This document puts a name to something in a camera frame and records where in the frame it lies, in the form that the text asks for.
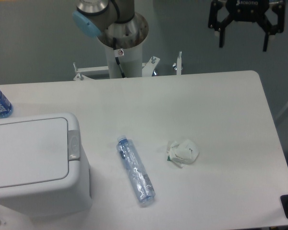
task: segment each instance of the crumpled paper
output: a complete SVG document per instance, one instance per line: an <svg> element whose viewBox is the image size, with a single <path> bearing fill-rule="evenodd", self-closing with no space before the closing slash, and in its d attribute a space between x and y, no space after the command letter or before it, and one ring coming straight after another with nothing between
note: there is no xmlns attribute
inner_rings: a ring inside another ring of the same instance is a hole
<svg viewBox="0 0 288 230"><path fill-rule="evenodd" d="M168 161L173 162L180 168L182 168L185 164L193 163L196 160L199 152L198 146L189 139L185 140L181 144L179 144L177 141L168 142Z"/></svg>

